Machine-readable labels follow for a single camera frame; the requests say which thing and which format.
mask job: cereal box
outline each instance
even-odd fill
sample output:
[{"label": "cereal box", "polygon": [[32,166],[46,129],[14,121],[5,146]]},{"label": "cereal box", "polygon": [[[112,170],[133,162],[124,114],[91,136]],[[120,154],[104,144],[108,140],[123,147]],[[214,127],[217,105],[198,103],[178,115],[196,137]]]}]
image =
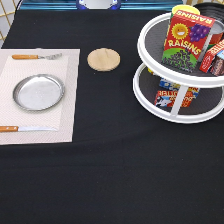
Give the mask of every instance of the cereal box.
[{"label": "cereal box", "polygon": [[178,10],[170,24],[162,62],[192,72],[215,19]]},{"label": "cereal box", "polygon": [[222,50],[224,50],[224,39],[206,52],[200,70],[207,73],[212,67],[212,62],[214,61],[215,56]]},{"label": "cereal box", "polygon": [[212,65],[211,73],[216,76],[224,75],[224,50],[217,54]]},{"label": "cereal box", "polygon": [[[180,89],[180,84],[170,82],[170,81],[168,81],[164,78],[162,78],[160,80],[159,86],[161,86],[163,88],[166,88],[166,89],[169,89],[169,90],[172,90],[172,91],[178,91]],[[196,99],[196,97],[199,94],[200,88],[189,87],[188,91],[192,92],[193,93],[193,98]]]},{"label": "cereal box", "polygon": [[[172,107],[178,91],[158,91],[154,104],[157,107]],[[187,92],[181,107],[189,107],[193,99],[193,93]]]}]

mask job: fork handle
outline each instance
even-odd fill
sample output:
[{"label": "fork handle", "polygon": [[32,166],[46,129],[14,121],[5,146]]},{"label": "fork handle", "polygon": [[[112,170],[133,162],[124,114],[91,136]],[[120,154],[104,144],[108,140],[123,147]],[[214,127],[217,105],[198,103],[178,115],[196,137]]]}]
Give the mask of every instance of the fork handle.
[{"label": "fork handle", "polygon": [[14,54],[12,55],[13,59],[38,59],[38,55],[20,55]]}]

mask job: silver plate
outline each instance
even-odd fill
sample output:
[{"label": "silver plate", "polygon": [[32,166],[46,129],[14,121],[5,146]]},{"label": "silver plate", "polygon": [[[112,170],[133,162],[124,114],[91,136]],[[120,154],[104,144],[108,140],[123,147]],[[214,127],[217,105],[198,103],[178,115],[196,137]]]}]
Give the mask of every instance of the silver plate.
[{"label": "silver plate", "polygon": [[13,99],[25,110],[39,111],[58,103],[64,91],[65,87],[60,79],[40,74],[19,82],[13,90]]}]

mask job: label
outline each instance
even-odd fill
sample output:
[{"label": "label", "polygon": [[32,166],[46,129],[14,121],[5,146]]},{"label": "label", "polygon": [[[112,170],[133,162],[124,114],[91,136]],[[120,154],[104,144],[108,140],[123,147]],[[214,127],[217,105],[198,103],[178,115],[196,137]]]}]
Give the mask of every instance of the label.
[{"label": "label", "polygon": [[[158,91],[155,98],[155,106],[157,107],[172,107],[177,97],[178,91]],[[193,93],[187,92],[181,107],[189,107],[193,100]]]}]

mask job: knife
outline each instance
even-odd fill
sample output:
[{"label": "knife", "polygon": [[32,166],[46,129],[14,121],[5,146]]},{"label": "knife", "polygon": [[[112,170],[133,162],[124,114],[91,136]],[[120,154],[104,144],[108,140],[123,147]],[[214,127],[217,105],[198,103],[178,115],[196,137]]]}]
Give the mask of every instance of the knife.
[{"label": "knife", "polygon": [[37,127],[37,126],[0,126],[0,132],[17,132],[17,131],[57,131],[56,128]]}]

